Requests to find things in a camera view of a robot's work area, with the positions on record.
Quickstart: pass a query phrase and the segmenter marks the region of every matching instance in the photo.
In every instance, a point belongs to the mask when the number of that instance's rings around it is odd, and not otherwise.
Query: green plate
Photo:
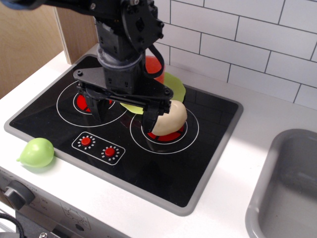
[[[174,96],[172,97],[171,100],[177,100],[180,102],[184,101],[186,89],[185,89],[182,81],[179,78],[175,77],[174,75],[172,75],[170,73],[165,72],[164,73],[164,85],[169,87],[170,89],[172,89],[174,92]],[[120,104],[132,113],[143,114],[143,108],[129,105],[129,104],[125,104],[125,103],[120,103]]]

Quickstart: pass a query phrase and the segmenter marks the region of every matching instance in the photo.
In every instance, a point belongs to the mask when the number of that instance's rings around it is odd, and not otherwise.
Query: toy stove
[[[186,87],[188,118],[173,134],[144,134],[140,116],[117,102],[110,102],[107,121],[99,123],[77,94],[73,79],[76,69],[99,66],[94,56],[84,57],[10,119],[5,129],[26,141],[46,138],[59,158],[177,215],[188,215],[242,107]]]

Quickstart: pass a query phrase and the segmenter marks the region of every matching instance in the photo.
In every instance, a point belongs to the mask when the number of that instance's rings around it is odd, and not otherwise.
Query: white egg
[[[152,133],[157,136],[168,135],[178,131],[187,119],[187,111],[180,101],[171,100],[169,113],[159,116],[152,130]]]

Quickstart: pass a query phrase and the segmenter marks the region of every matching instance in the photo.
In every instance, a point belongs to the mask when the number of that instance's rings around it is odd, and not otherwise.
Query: oven knob
[[[114,156],[114,154],[115,154],[115,150],[112,147],[106,148],[105,155],[107,157],[112,157]]]
[[[35,198],[33,193],[18,181],[12,181],[5,189],[4,195],[15,210],[20,210],[24,205],[30,204]]]
[[[81,144],[83,146],[89,146],[91,144],[91,139],[89,137],[85,137],[81,140]]]

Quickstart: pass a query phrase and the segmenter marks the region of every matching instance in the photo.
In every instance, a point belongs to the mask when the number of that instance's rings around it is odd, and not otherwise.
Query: red cup
[[[161,69],[161,65],[159,63],[159,60],[154,56],[146,56],[145,57],[145,68],[147,69],[148,73],[157,73]],[[163,73],[155,78],[156,81],[160,82],[161,84],[164,84],[164,72],[165,72],[165,65]]]

